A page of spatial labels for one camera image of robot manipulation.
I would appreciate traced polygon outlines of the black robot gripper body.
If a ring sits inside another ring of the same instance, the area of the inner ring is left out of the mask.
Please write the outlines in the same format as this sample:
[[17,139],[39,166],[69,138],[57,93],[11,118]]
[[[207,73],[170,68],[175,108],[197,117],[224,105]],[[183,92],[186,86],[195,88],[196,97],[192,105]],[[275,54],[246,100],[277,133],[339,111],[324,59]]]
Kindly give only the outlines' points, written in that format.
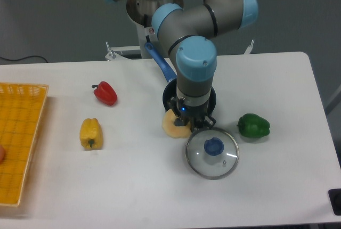
[[216,124],[216,119],[212,117],[215,105],[216,95],[210,95],[207,102],[197,107],[186,105],[184,99],[178,100],[176,97],[167,101],[167,107],[172,109],[177,117],[184,120],[184,126],[188,124],[190,119],[193,119],[197,129],[211,129]]

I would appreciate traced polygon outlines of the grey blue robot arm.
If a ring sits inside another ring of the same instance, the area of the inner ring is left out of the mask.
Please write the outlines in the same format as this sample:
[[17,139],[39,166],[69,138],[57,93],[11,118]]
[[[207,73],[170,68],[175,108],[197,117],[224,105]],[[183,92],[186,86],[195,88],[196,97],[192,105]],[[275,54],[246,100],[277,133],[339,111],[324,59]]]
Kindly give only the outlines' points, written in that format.
[[202,0],[188,10],[183,0],[126,2],[128,16],[144,31],[141,45],[157,40],[176,70],[173,88],[166,88],[163,96],[166,110],[176,115],[175,125],[191,130],[213,127],[217,51],[212,39],[254,23],[257,0]]

